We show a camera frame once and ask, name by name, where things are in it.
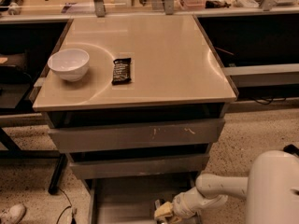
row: white bowl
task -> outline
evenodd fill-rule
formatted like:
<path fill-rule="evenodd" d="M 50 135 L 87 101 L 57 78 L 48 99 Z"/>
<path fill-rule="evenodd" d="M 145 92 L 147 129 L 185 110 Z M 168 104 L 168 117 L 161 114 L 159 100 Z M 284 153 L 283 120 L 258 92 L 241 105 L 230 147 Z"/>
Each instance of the white bowl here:
<path fill-rule="evenodd" d="M 63 49 L 50 56 L 49 68 L 61 79 L 77 81 L 89 68 L 90 55 L 83 49 Z"/>

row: bowl rim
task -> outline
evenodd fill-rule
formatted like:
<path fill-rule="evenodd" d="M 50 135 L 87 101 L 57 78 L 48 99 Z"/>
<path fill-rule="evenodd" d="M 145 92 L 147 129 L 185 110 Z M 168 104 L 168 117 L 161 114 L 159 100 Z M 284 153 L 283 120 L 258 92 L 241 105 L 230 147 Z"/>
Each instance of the bowl rim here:
<path fill-rule="evenodd" d="M 84 49 L 60 49 L 60 50 L 58 50 L 57 52 L 55 52 L 54 54 L 52 54 L 48 58 L 47 65 L 48 65 L 49 69 L 51 69 L 51 70 L 53 70 L 55 72 L 59 72 L 59 73 L 68 73 L 70 71 L 76 71 L 77 69 L 82 68 L 84 65 L 86 65 L 86 63 L 82 63 L 80 66 L 76 67 L 75 69 L 67 70 L 67 71 L 65 71 L 65 70 L 62 71 L 62 70 L 55 69 L 55 68 L 52 67 L 52 64 L 50 65 L 50 60 L 52 60 L 55 55 L 57 55 L 59 53 L 67 52 L 69 50 L 77 50 L 77 51 L 80 51 L 82 53 L 85 53 L 87 55 L 87 61 L 86 61 L 86 63 L 90 60 L 90 54 L 86 50 L 84 50 Z"/>

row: countertop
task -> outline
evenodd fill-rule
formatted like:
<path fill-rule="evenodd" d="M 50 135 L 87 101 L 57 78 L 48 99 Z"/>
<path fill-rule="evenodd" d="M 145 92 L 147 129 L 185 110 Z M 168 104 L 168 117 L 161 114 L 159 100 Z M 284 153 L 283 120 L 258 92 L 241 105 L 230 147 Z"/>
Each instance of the countertop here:
<path fill-rule="evenodd" d="M 77 82 L 51 71 L 35 111 L 232 102 L 235 93 L 193 16 L 75 18 L 61 49 L 85 49 L 90 69 Z M 132 82 L 113 86 L 113 60 L 131 57 Z"/>

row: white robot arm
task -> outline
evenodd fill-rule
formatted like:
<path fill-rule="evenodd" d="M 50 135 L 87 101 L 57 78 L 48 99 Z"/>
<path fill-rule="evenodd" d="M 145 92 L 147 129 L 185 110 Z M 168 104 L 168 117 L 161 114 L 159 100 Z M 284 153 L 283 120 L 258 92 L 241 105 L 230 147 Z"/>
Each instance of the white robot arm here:
<path fill-rule="evenodd" d="M 246 224 L 298 224 L 299 159 L 268 151 L 253 163 L 249 177 L 199 175 L 195 187 L 177 195 L 155 212 L 161 223 L 179 223 L 198 211 L 216 208 L 229 196 L 247 199 Z"/>

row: candy bar wrapper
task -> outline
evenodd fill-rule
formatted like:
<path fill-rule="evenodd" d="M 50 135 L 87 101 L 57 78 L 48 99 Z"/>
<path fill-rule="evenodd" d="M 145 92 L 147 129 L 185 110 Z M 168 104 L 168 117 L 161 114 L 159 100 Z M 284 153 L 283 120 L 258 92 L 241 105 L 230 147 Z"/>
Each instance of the candy bar wrapper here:
<path fill-rule="evenodd" d="M 131 58 L 116 59 L 113 61 L 112 85 L 127 84 L 131 81 L 130 64 Z"/>

